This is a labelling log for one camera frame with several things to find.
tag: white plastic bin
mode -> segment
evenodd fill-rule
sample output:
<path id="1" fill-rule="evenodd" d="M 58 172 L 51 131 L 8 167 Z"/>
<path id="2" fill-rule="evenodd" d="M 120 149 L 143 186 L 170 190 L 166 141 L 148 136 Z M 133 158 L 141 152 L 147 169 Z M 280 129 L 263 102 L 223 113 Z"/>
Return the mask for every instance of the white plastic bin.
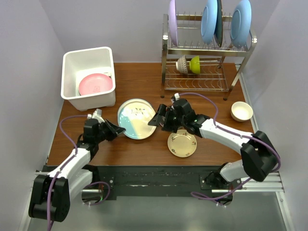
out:
<path id="1" fill-rule="evenodd" d="M 112 89 L 91 95 L 81 96 L 81 80 L 94 73 L 107 74 L 112 79 Z M 61 97 L 69 100 L 78 110 L 113 106 L 116 102 L 116 80 L 112 51 L 109 47 L 98 47 L 70 51 L 63 57 Z"/>

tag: plate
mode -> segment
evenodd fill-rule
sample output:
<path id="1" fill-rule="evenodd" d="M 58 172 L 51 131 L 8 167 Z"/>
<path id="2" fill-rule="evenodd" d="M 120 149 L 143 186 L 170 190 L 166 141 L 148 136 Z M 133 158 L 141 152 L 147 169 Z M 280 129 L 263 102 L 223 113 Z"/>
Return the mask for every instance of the plate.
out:
<path id="1" fill-rule="evenodd" d="M 223 38 L 223 23 L 222 23 L 222 3 L 221 0 L 217 0 L 217 20 L 214 32 L 214 38 L 219 47 L 222 45 Z"/>
<path id="2" fill-rule="evenodd" d="M 171 133 L 168 138 L 168 148 L 172 154 L 178 157 L 188 157 L 196 151 L 197 140 L 186 130 L 178 130 L 177 133 Z"/>
<path id="3" fill-rule="evenodd" d="M 156 126 L 148 125 L 154 115 L 155 111 L 147 101 L 131 99 L 120 106 L 117 121 L 120 127 L 126 129 L 124 134 L 127 137 L 142 140 L 151 136 L 156 129 Z"/>
<path id="4" fill-rule="evenodd" d="M 201 36 L 205 44 L 210 44 L 217 21 L 217 0 L 208 0 L 201 19 Z"/>
<path id="5" fill-rule="evenodd" d="M 82 79 L 79 84 L 80 95 L 96 94 L 112 89 L 112 79 L 104 74 L 95 73 Z"/>
<path id="6" fill-rule="evenodd" d="M 251 5 L 242 0 L 235 8 L 231 22 L 231 41 L 237 48 L 245 45 L 251 24 Z"/>
<path id="7" fill-rule="evenodd" d="M 170 30 L 170 37 L 172 43 L 177 46 L 178 45 L 178 21 L 177 21 L 177 8 L 175 5 L 175 0 L 171 0 L 169 4 L 169 30 Z"/>

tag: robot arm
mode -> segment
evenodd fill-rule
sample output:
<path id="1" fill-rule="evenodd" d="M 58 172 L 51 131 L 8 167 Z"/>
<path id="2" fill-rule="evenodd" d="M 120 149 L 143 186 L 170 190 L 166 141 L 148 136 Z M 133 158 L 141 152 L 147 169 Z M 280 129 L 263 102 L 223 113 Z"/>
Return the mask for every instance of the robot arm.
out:
<path id="1" fill-rule="evenodd" d="M 102 111 L 96 109 L 84 125 L 84 132 L 77 141 L 75 149 L 55 170 L 47 175 L 38 175 L 33 183 L 29 216 L 47 219 L 47 194 L 52 179 L 56 176 L 51 196 L 51 219 L 63 221 L 69 211 L 70 201 L 87 185 L 92 182 L 93 174 L 82 169 L 96 155 L 99 143 L 112 141 L 125 131 L 101 117 Z"/>
<path id="2" fill-rule="evenodd" d="M 230 128 L 218 122 L 215 125 L 210 117 L 196 114 L 188 101 L 180 99 L 178 94 L 172 97 L 172 102 L 172 106 L 169 107 L 161 104 L 148 125 L 161 125 L 162 130 L 175 133 L 178 128 L 184 127 L 190 134 L 215 140 L 232 148 L 241 155 L 242 159 L 240 161 L 225 163 L 217 172 L 208 176 L 207 180 L 215 183 L 217 187 L 224 188 L 224 185 L 227 185 L 228 182 L 243 177 L 251 177 L 256 181 L 263 181 L 278 163 L 276 156 L 265 146 L 246 138 L 253 137 L 274 149 L 264 132 L 257 131 L 255 134 L 252 134 Z M 222 129 L 237 133 L 239 136 L 229 134 Z"/>

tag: pink plate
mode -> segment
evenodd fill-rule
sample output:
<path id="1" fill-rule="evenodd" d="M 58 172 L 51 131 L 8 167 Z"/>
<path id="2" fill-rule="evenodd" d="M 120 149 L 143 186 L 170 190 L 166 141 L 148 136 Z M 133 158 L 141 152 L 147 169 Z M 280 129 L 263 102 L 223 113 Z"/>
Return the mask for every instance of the pink plate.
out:
<path id="1" fill-rule="evenodd" d="M 96 73 L 83 78 L 79 84 L 80 95 L 89 95 L 105 92 L 112 89 L 112 80 L 109 76 Z"/>

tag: black metal base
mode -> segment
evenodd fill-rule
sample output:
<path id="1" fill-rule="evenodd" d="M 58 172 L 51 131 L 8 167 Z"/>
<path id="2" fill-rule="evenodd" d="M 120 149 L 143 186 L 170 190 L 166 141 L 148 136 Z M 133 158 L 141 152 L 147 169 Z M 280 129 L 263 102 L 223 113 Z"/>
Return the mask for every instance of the black metal base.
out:
<path id="1" fill-rule="evenodd" d="M 212 193 L 218 189 L 214 184 L 206 184 L 205 177 L 220 166 L 85 166 L 93 172 L 93 181 L 105 181 L 111 186 L 108 200 L 118 196 L 172 196 L 188 197 L 191 192 L 200 192 L 210 197 L 220 196 Z M 56 166 L 44 166 L 44 172 Z M 230 183 L 230 188 L 238 185 Z M 232 196 L 221 201 L 229 201 Z"/>

